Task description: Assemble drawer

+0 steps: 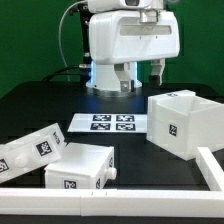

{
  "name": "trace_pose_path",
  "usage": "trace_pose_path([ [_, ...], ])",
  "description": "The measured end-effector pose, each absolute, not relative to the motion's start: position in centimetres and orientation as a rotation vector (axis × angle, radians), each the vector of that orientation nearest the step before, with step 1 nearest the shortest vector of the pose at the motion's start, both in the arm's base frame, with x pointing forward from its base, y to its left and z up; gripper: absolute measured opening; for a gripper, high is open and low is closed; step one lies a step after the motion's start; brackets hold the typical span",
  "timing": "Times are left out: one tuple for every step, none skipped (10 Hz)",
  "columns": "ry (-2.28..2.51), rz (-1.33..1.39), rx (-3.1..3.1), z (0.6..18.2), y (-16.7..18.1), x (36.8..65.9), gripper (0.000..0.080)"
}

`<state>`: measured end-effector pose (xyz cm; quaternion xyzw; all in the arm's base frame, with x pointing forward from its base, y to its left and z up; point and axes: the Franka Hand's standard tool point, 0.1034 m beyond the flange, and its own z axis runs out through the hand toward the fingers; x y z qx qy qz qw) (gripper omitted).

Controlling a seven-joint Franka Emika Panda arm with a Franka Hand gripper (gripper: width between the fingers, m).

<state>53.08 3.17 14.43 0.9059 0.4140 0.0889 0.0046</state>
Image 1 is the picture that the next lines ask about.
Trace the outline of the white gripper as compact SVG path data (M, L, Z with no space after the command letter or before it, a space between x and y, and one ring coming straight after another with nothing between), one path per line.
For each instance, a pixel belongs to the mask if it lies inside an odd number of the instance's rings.
M90 20L89 37L91 58L96 64L115 64L122 92L132 91L131 67L127 62L152 60L150 81L161 84L165 69L162 58L176 57L180 51L177 20L166 11L159 14L155 23L142 23L138 11L95 14Z

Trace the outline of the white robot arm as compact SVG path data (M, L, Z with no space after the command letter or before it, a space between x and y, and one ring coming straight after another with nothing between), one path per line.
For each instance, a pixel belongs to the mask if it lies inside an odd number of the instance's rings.
M152 63L152 76L162 79L167 58L180 51L179 29L165 0L87 0L91 78L89 91L125 96L140 90L137 63Z

